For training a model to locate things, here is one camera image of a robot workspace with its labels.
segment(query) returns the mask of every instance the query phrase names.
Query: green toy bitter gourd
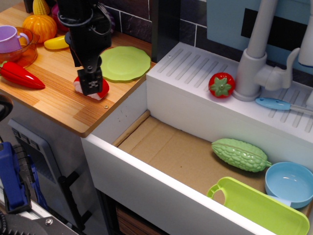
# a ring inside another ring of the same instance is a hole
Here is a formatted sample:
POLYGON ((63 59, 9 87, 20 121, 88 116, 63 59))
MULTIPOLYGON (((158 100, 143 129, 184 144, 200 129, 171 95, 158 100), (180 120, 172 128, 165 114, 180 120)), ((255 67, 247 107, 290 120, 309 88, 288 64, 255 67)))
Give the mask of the green toy bitter gourd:
POLYGON ((243 141, 220 139, 212 143, 212 149, 224 162, 242 170, 259 172, 271 166, 260 148, 243 141))

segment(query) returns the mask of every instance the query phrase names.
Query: light blue wall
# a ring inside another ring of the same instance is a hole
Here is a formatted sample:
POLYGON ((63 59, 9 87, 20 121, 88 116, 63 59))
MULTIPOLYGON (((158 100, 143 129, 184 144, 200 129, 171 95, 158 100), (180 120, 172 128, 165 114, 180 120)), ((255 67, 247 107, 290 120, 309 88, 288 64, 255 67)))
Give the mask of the light blue wall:
MULTIPOLYGON (((207 0, 207 37, 209 40, 239 49, 249 39, 241 36, 245 8, 258 11, 261 0, 207 0)), ((276 16, 308 24, 310 0, 279 0, 276 16)), ((268 59, 285 65, 290 51, 268 45, 268 59)), ((312 68, 294 63, 294 68, 313 74, 312 68)))

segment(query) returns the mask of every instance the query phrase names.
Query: light blue bowl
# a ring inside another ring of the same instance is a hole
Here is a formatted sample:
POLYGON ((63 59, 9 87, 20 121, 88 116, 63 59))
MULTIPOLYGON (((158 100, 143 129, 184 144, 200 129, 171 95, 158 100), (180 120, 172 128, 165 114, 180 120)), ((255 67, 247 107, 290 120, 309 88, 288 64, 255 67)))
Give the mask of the light blue bowl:
POLYGON ((302 208, 313 199, 313 174, 300 164, 276 163, 266 172, 265 190, 268 195, 290 201, 292 208, 302 208))

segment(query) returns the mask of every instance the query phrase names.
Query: glass bowl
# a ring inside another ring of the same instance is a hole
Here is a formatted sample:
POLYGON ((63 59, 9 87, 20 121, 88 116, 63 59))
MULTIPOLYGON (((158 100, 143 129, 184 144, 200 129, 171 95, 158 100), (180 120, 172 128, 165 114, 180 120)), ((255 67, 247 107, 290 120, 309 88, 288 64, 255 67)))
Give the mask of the glass bowl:
POLYGON ((37 58, 37 42, 39 36, 26 28, 16 27, 16 29, 18 30, 18 34, 24 33, 28 36, 29 43, 27 44, 26 39, 21 37, 20 44, 22 48, 13 52, 0 53, 0 64, 3 61, 11 61, 25 68, 32 64, 37 58))

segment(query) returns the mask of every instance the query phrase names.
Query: gray tile wall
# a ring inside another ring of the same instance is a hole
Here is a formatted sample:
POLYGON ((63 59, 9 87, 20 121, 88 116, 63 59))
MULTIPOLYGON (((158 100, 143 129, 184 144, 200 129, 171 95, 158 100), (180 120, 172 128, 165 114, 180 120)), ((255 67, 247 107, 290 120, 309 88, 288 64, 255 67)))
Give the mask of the gray tile wall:
MULTIPOLYGON (((113 15, 115 30, 151 43, 153 0, 101 0, 113 15)), ((206 2, 201 0, 181 0, 180 41, 215 54, 239 61, 242 51, 210 41, 206 36, 206 2)), ((313 76, 294 71, 294 80, 313 87, 313 76)))

